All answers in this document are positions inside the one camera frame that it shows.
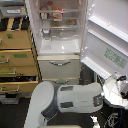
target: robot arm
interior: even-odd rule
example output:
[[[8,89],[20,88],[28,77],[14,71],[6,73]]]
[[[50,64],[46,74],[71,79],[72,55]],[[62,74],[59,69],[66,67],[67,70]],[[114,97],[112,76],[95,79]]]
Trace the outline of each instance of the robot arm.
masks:
[[[40,83],[34,90],[24,128],[46,126],[60,112],[92,113],[102,108],[101,85],[62,85],[54,88],[50,82]]]
[[[128,109],[128,100],[124,99],[127,91],[128,81],[126,76],[114,74],[109,77],[103,85],[105,101],[112,107]]]

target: refrigerator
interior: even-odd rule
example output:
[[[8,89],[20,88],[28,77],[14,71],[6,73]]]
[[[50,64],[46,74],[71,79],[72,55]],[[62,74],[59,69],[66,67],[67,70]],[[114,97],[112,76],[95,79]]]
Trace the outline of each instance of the refrigerator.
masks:
[[[127,0],[25,0],[42,80],[78,84],[81,64],[128,75]]]

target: refrigerator shelf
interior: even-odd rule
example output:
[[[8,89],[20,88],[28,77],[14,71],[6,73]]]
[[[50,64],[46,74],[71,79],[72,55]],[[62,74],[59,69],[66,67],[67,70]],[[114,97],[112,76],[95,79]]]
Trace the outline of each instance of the refrigerator shelf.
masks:
[[[38,13],[76,13],[79,12],[79,9],[63,9],[63,10],[39,10]]]
[[[76,20],[77,19],[77,17],[63,17],[63,19],[62,20],[69,20],[69,19],[71,19],[71,20]],[[42,20],[54,20],[54,18],[53,17],[48,17],[48,19],[42,19]]]
[[[89,20],[97,25],[99,25],[100,27],[104,28],[105,30],[111,32],[112,34],[114,34],[115,36],[123,39],[124,41],[126,41],[128,43],[128,35],[126,33],[124,33],[123,31],[120,31],[117,27],[114,26],[114,24],[112,24],[109,21],[105,21],[102,18],[99,18],[95,15],[91,16],[89,18]]]
[[[79,29],[79,25],[69,25],[69,26],[60,26],[60,27],[41,27],[41,29],[59,29],[59,30],[64,30],[64,29]]]

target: drawer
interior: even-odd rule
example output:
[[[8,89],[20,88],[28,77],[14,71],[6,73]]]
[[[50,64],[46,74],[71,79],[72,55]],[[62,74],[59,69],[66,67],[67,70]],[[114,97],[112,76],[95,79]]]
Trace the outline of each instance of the drawer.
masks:
[[[74,79],[44,79],[43,81],[49,81],[51,82],[54,86],[59,86],[59,85],[78,85],[79,84],[79,78],[74,78]]]
[[[27,49],[31,48],[28,31],[0,32],[0,49]]]
[[[24,67],[0,67],[0,77],[37,76],[36,65]]]
[[[79,56],[38,56],[42,79],[79,78]]]
[[[0,67],[34,65],[31,49],[0,51]]]
[[[27,93],[33,92],[38,85],[38,79],[29,82],[0,83],[0,93]]]

